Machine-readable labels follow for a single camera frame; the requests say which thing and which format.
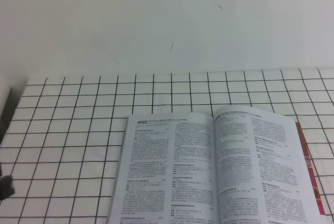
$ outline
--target red cover edge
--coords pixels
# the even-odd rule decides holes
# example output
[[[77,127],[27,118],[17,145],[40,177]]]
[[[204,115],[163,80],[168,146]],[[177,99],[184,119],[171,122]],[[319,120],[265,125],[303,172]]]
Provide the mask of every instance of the red cover edge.
[[[319,189],[318,189],[318,186],[317,186],[317,181],[315,180],[315,175],[314,175],[311,159],[310,159],[309,154],[308,154],[306,139],[304,137],[302,127],[301,127],[299,122],[296,122],[296,126],[297,126],[297,130],[298,130],[299,139],[300,139],[301,144],[302,144],[302,149],[303,149],[305,162],[306,162],[307,169],[308,169],[309,178],[311,179],[314,195],[315,195],[315,198],[317,200],[319,212],[320,212],[321,215],[325,215],[325,210],[324,210],[324,207],[323,207],[323,203],[321,202],[320,193],[319,193]]]

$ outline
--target white wall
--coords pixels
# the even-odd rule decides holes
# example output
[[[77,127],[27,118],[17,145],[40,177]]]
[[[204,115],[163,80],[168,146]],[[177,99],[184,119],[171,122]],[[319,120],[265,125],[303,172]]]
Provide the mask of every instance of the white wall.
[[[0,12],[0,74],[12,84],[334,66],[334,0],[0,0]]]

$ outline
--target magazine page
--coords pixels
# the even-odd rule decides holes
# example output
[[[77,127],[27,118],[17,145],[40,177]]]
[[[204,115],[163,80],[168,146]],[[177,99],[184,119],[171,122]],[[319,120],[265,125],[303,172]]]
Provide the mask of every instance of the magazine page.
[[[214,150],[210,116],[130,116],[108,223],[218,223]]]
[[[321,223],[292,119],[232,105],[214,120],[221,224]]]

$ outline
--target grid paper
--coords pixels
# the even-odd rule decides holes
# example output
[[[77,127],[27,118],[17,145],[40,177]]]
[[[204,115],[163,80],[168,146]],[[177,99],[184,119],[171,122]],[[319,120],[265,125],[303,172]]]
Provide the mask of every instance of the grid paper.
[[[0,146],[0,222],[106,222],[126,118],[251,105],[301,123],[334,223],[334,69],[30,79]]]

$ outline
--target open magazine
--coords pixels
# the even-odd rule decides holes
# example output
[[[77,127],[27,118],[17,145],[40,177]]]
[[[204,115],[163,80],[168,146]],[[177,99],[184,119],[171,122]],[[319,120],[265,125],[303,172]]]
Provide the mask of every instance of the open magazine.
[[[108,223],[315,224],[321,208],[296,123],[231,105],[131,115]]]

